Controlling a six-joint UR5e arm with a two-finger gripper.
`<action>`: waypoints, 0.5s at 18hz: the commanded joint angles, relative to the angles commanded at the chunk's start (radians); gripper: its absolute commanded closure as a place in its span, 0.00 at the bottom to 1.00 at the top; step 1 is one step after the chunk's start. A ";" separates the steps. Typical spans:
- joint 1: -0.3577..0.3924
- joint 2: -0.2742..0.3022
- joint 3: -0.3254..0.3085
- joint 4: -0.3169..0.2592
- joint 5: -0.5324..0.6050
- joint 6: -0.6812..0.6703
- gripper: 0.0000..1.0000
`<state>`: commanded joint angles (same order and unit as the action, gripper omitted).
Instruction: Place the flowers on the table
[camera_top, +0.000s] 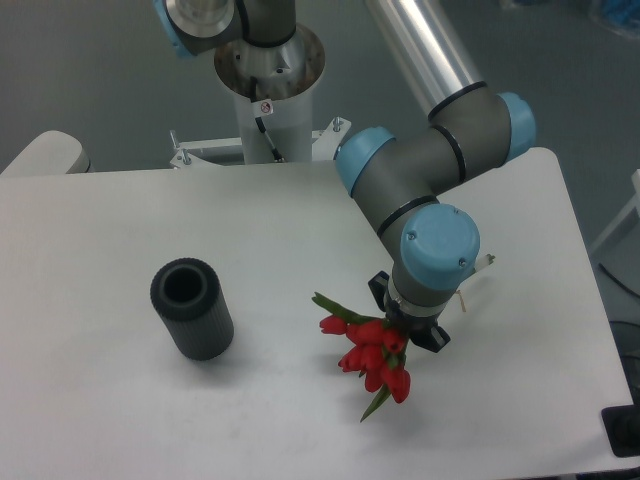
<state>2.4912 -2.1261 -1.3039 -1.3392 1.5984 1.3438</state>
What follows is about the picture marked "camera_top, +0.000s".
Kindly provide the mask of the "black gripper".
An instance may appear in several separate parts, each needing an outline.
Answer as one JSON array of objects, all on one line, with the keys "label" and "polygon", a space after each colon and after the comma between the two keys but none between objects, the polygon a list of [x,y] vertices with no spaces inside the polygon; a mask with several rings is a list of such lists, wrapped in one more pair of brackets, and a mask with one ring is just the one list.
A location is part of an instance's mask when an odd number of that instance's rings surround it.
[{"label": "black gripper", "polygon": [[413,344],[439,352],[450,342],[450,336],[438,323],[450,298],[443,300],[438,292],[427,290],[430,295],[427,305],[412,302],[399,292],[393,278],[384,271],[371,278],[368,287],[390,325],[407,334]]}]

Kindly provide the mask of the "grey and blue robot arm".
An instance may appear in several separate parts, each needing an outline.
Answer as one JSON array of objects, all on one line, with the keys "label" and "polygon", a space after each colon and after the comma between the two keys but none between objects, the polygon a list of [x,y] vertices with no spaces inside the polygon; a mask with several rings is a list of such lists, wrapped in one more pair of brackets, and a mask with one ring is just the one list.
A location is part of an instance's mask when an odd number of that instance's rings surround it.
[{"label": "grey and blue robot arm", "polygon": [[334,161],[393,261],[369,283],[379,308],[415,345],[437,352],[449,340],[439,316],[474,274],[480,247],[474,221],[439,196],[526,153],[536,123],[518,95],[487,87],[438,2],[367,7],[427,114],[427,130],[410,141],[382,127],[347,136],[340,120],[313,137],[311,93],[325,52],[294,2],[154,3],[178,55],[213,53],[246,163]]}]

